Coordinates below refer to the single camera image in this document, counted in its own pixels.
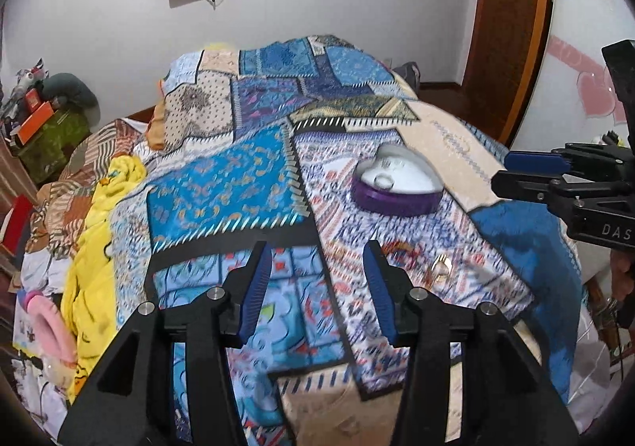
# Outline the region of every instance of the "door frame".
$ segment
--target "door frame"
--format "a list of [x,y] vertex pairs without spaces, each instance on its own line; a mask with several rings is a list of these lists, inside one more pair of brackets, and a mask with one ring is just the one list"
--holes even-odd
[[[491,136],[499,142],[509,146],[516,137],[516,133],[525,115],[529,100],[536,85],[538,73],[541,70],[542,61],[547,48],[549,30],[551,27],[551,16],[553,14],[554,0],[538,0],[536,6],[536,14],[533,22],[533,30],[531,32],[531,40],[529,42],[529,51],[523,68],[520,85],[514,96],[514,101],[503,130],[499,136]],[[477,0],[476,14],[474,16],[474,30],[472,32],[472,41],[470,43],[470,51],[468,54],[468,64],[462,84],[469,83],[471,76],[474,75],[475,67],[475,45],[478,40],[481,23],[483,20],[483,6],[485,0]]]

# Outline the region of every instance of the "brown door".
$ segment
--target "brown door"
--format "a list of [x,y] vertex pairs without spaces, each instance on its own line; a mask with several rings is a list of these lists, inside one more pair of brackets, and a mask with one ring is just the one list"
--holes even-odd
[[503,143],[518,129],[540,67],[551,0],[478,0],[463,82],[470,123]]

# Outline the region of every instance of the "pink neck pillow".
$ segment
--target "pink neck pillow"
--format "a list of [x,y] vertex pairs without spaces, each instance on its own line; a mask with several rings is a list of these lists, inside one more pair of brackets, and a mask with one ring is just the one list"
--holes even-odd
[[27,303],[27,313],[44,353],[66,363],[77,363],[77,342],[64,325],[55,303],[43,295],[35,295]]

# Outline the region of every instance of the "screw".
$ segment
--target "screw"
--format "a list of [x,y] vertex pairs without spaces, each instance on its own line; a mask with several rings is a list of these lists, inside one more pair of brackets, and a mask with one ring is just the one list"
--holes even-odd
[[220,286],[213,286],[207,291],[207,297],[213,301],[217,301],[225,297],[225,291]]
[[414,299],[415,301],[422,301],[423,299],[428,297],[428,292],[426,289],[421,288],[420,286],[415,286],[410,291],[410,297],[412,297],[412,299]]
[[150,301],[142,302],[139,305],[139,313],[141,315],[150,315],[154,311],[154,304]]
[[485,315],[496,315],[498,312],[498,308],[493,302],[484,302],[478,305],[480,311],[482,311]]

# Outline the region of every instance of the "yellow blanket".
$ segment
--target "yellow blanket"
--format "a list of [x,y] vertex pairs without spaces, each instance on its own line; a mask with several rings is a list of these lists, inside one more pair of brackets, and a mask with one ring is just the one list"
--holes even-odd
[[145,175],[138,157],[114,158],[108,175],[97,183],[86,228],[79,237],[79,251],[69,270],[60,308],[66,325],[77,337],[75,381],[68,390],[71,402],[116,334],[109,215]]

